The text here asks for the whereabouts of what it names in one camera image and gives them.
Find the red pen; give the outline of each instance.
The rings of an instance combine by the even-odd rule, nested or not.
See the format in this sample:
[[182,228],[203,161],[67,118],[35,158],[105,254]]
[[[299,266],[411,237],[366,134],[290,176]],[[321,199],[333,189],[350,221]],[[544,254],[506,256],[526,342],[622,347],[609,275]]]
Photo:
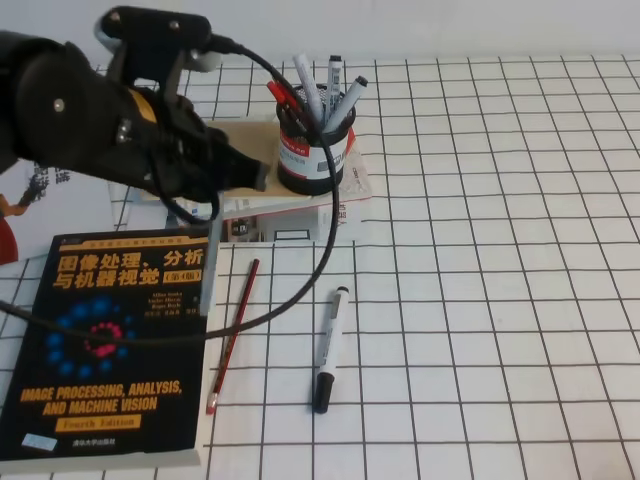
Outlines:
[[296,102],[295,98],[285,89],[282,88],[281,85],[271,81],[267,83],[267,88],[273,95],[273,98],[276,99],[276,103],[282,107],[285,114],[289,115],[289,117],[300,127],[302,133],[307,133],[307,127],[305,127],[302,120],[300,120],[298,108],[298,102]]

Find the pencil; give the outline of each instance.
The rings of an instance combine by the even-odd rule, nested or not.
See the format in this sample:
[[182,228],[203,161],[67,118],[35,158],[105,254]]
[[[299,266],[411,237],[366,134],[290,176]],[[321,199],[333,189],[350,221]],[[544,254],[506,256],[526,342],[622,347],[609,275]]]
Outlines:
[[[260,260],[257,258],[251,263],[251,270],[249,270],[249,276],[247,277],[247,283],[244,286],[244,291],[242,292],[242,299],[240,300],[240,305],[238,306],[238,311],[236,312],[236,318],[233,320],[233,325],[240,325],[242,323],[242,317],[244,316],[244,311],[247,308],[247,303],[249,303],[249,296],[251,295],[251,288],[253,287],[253,282],[256,279],[256,274],[258,273],[258,265],[260,265]],[[231,353],[233,352],[233,346],[236,343],[236,339],[238,338],[238,334],[236,333],[227,341],[227,345],[225,346],[224,352],[222,354],[222,360],[220,361],[220,368],[218,369],[218,374],[216,375],[216,379],[211,386],[211,391],[209,392],[209,396],[207,397],[207,415],[213,415],[216,412],[216,406],[218,404],[218,396],[220,395],[220,391],[222,390],[222,383],[224,382],[224,376],[227,373],[227,369],[229,368],[229,361],[231,360]]]

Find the grid paper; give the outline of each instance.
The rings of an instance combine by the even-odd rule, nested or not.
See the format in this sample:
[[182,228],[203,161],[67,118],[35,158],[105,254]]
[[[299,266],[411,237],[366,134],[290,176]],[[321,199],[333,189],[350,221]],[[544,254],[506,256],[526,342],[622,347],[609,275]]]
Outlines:
[[[640,475],[640,56],[344,67],[345,85],[369,80],[355,123],[374,186],[362,240],[338,245],[290,312],[241,334],[202,468],[55,480]],[[326,65],[314,70],[324,81]],[[182,83],[201,116],[227,118],[273,116],[267,81],[244,64]],[[126,228],[127,189],[112,193]],[[216,327],[254,258],[247,318],[288,299],[322,250],[222,246]],[[0,269],[0,298],[30,307],[43,262]],[[329,412],[312,415],[340,285],[352,303],[339,376]],[[23,330],[0,326],[0,392]]]

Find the label sticker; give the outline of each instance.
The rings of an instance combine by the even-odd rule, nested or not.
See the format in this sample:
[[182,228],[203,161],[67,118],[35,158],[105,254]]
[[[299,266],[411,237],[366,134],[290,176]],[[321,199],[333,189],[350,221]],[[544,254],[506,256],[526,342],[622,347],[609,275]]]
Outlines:
[[46,450],[47,452],[53,452],[58,440],[55,438],[42,437],[40,435],[34,435],[33,433],[27,433],[22,440],[23,447],[37,448],[38,450]]
[[[338,143],[331,145],[331,155],[336,166],[336,173],[344,167],[347,155],[347,143],[350,135]],[[280,131],[280,164],[289,174],[308,180],[325,180],[329,178],[329,166],[324,150],[301,144],[287,137]]]

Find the yellow label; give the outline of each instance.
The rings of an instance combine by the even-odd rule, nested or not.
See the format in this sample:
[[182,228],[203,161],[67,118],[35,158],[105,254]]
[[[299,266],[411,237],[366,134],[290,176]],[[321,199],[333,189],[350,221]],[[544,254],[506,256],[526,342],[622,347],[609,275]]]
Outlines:
[[158,123],[156,120],[156,114],[153,111],[153,108],[151,108],[151,105],[149,105],[149,102],[147,102],[147,99],[144,98],[140,92],[136,92],[135,90],[129,89],[129,92],[131,93],[133,100],[136,102],[136,105],[138,105],[138,111],[140,112],[140,115],[142,115],[142,118],[148,122]]
[[112,415],[108,417],[59,418],[56,432],[96,432],[100,430],[137,430],[142,423],[142,415]]
[[188,283],[199,282],[202,279],[202,270],[174,270],[164,272],[162,283]]
[[151,237],[151,238],[118,238],[108,240],[86,240],[77,245],[61,245],[59,251],[73,252],[83,250],[117,250],[120,248],[148,248],[181,245],[204,245],[209,243],[206,237]]

